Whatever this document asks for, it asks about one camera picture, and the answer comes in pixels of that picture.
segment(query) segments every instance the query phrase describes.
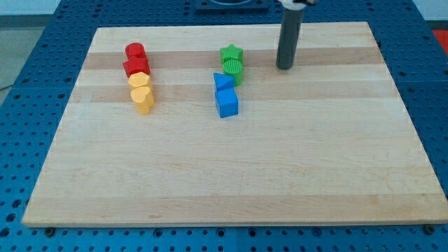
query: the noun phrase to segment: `blue cube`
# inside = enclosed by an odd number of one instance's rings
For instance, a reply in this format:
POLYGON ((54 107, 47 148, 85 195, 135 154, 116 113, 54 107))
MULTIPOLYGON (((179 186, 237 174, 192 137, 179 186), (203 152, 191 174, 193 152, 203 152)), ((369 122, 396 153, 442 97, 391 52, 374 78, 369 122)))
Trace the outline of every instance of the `blue cube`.
POLYGON ((238 114, 238 96, 233 87, 216 91, 215 98, 216 108, 218 109, 220 118, 238 114))
POLYGON ((233 76, 214 73, 213 78, 215 79, 215 91, 221 91, 235 86, 235 78, 233 76))

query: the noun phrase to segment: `green star block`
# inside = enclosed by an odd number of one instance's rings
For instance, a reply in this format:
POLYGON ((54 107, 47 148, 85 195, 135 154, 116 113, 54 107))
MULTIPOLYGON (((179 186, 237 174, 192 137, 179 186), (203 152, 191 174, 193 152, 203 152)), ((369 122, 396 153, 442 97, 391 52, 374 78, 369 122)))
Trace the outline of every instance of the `green star block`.
POLYGON ((239 60, 243 62, 243 49, 236 47, 234 44, 230 44, 226 48, 220 49, 221 64, 228 60, 239 60))
POLYGON ((233 76, 235 79, 235 86, 238 86, 243 81, 243 64, 236 59, 230 59, 223 64, 225 75, 233 76))

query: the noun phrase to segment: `black cylinder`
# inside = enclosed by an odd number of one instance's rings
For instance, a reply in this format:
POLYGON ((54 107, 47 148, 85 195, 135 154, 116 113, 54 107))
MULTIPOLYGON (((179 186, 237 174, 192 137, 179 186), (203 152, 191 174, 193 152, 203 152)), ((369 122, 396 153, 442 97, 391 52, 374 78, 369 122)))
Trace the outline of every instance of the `black cylinder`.
POLYGON ((277 50, 276 65, 279 69, 288 70, 293 67, 302 19, 303 9, 285 9, 283 21, 281 22, 279 48, 277 50))

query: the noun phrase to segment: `toy block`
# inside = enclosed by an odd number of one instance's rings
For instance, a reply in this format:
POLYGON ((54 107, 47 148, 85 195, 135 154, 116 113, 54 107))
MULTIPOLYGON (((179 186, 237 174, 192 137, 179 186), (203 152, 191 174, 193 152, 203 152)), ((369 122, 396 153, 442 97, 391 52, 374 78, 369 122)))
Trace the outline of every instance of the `toy block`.
POLYGON ((131 43, 126 46, 125 49, 127 59, 131 57, 138 57, 142 59, 148 59, 145 53, 145 48, 140 43, 131 43))
POLYGON ((233 88, 235 86, 235 78, 233 76, 214 73, 213 78, 215 79, 215 91, 233 88))
POLYGON ((145 74, 150 74, 148 60, 144 58, 131 57, 129 60, 123 63, 123 68, 125 69, 126 75, 129 78, 132 74, 139 72, 144 72, 145 74))
POLYGON ((150 87, 153 89, 153 83, 148 74, 144 72, 134 73, 129 77, 128 80, 130 90, 134 90, 140 87, 150 87))
POLYGON ((223 70, 224 74, 235 79, 235 86, 238 86, 243 81, 243 64, 240 61, 231 59, 224 62, 223 70))
POLYGON ((150 87, 138 87, 132 90, 131 98, 141 115, 149 114, 151 107, 154 105, 153 90, 150 87))
POLYGON ((218 109, 220 118, 238 114, 238 96, 233 87, 216 91, 215 98, 216 108, 218 109))
POLYGON ((230 44, 226 48, 221 48, 220 50, 221 64, 228 60, 238 60, 243 62, 243 49, 236 47, 234 44, 230 44))

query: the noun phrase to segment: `yellow block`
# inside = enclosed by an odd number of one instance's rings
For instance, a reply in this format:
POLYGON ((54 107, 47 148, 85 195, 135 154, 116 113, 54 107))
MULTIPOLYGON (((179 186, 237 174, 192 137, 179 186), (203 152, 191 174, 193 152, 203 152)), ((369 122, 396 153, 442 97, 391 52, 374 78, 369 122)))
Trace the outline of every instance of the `yellow block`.
POLYGON ((134 90, 140 87, 150 87, 153 89, 153 83, 151 82, 151 78, 148 74, 144 72, 134 73, 129 77, 128 80, 129 88, 134 90))
POLYGON ((141 115, 149 114, 154 105, 153 91, 150 87, 138 87, 131 90, 131 98, 141 115))

